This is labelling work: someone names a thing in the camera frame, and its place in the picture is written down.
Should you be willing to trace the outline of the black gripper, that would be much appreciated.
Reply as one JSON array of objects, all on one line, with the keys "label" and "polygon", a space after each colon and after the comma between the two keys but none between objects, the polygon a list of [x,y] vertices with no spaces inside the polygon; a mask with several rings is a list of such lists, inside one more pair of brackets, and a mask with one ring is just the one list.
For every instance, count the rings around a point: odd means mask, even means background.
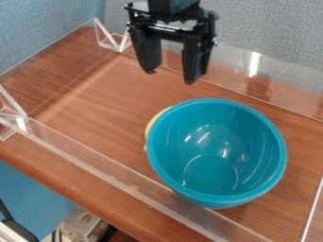
[{"label": "black gripper", "polygon": [[184,83],[190,85],[205,74],[216,43],[218,14],[200,0],[140,0],[125,5],[127,31],[134,54],[148,74],[161,64],[161,40],[182,43]]}]

